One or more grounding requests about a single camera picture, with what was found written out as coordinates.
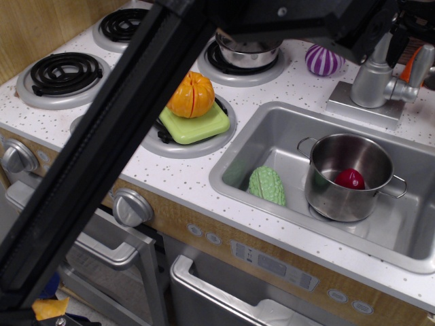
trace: wooden wall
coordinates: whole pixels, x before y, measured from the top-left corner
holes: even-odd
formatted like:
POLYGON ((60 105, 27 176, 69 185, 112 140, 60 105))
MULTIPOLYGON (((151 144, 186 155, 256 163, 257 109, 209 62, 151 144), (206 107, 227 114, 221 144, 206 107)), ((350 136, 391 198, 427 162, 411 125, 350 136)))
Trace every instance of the wooden wall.
POLYGON ((0 85, 128 0, 0 0, 0 85))

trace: pot handle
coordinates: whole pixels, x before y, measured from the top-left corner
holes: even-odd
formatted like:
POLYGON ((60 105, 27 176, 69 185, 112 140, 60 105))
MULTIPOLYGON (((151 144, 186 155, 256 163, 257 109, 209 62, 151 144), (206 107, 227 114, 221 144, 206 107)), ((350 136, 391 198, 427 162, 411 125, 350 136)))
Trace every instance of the pot handle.
POLYGON ((309 160, 311 160, 310 155, 307 155, 303 150, 301 150, 301 149, 299 148, 299 147, 302 145, 302 143, 303 143, 304 141, 308 141, 309 139, 311 139, 311 140, 314 141, 314 142, 317 141, 317 139, 316 139, 316 138, 313 138, 313 137, 307 137, 307 138, 304 138, 303 140, 301 140, 301 141, 298 143, 297 150, 298 150, 299 153, 301 153, 303 156, 305 156, 306 158, 308 158, 309 160))
POLYGON ((406 181, 404 179, 398 177, 397 175, 393 175, 393 177, 395 177, 396 179, 400 180, 401 182, 403 182, 405 184, 405 190, 399 196, 391 195, 391 194, 388 194, 386 192, 382 192, 381 190, 379 190, 378 192, 380 194, 388 195, 388 196, 393 197, 393 198, 400 198, 403 195, 405 195, 405 193, 408 191, 408 184, 406 183, 406 181))

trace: stainless steel pot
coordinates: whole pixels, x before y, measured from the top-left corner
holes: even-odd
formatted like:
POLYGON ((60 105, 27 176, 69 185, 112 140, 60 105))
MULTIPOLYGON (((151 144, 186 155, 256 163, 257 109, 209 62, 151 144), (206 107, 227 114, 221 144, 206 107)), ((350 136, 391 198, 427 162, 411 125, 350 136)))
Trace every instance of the stainless steel pot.
POLYGON ((225 61, 239 68, 258 68, 273 62, 282 41, 235 42, 222 34, 215 35, 225 61))
POLYGON ((330 219, 342 222, 365 219, 375 209, 377 194, 400 198, 406 193, 406 181, 394 175, 390 156, 370 139, 356 134, 333 134, 320 140, 308 137, 299 142, 297 149, 310 159, 305 183, 307 201, 330 219), (315 141, 311 155, 300 149, 308 140, 315 141), (366 189, 349 189, 333 182, 347 168, 363 176, 366 189), (393 177, 404 184, 404 191, 398 196, 381 191, 393 177))

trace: oven window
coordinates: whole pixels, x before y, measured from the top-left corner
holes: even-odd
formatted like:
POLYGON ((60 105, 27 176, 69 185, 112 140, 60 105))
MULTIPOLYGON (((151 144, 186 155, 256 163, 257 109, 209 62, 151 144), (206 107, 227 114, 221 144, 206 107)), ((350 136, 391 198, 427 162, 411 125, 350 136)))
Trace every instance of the oven window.
POLYGON ((141 273, 135 265, 114 270, 75 247, 66 259, 81 279, 152 325, 141 273))

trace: red toy fruit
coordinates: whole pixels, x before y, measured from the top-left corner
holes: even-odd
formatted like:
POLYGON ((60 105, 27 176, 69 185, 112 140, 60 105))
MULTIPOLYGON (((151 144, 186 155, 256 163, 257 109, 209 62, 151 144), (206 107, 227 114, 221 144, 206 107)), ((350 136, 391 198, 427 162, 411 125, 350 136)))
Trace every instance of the red toy fruit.
POLYGON ((337 185, 349 189, 357 189, 357 190, 366 189, 362 175, 357 170, 354 170, 352 168, 347 168, 346 170, 342 171, 337 176, 337 178, 335 178, 334 182, 337 185))

